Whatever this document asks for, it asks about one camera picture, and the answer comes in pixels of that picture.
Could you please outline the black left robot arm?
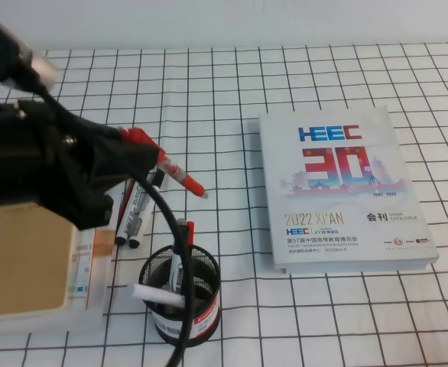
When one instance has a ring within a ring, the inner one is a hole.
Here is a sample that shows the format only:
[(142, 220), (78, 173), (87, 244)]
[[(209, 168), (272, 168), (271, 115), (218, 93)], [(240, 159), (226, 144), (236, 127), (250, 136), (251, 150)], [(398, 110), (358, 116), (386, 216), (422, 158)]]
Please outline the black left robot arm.
[(0, 24), (0, 206), (35, 202), (78, 229), (108, 224), (109, 189), (145, 178), (158, 150), (68, 112), (56, 70)]

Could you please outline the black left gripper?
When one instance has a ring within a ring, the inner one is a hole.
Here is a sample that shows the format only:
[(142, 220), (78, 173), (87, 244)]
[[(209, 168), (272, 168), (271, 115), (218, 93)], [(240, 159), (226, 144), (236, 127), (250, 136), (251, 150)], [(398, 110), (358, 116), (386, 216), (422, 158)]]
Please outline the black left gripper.
[(120, 130), (75, 117), (98, 141), (92, 145), (42, 102), (0, 105), (0, 206), (36, 203), (80, 230), (105, 226), (113, 200), (107, 190), (146, 178), (158, 148), (125, 141)]

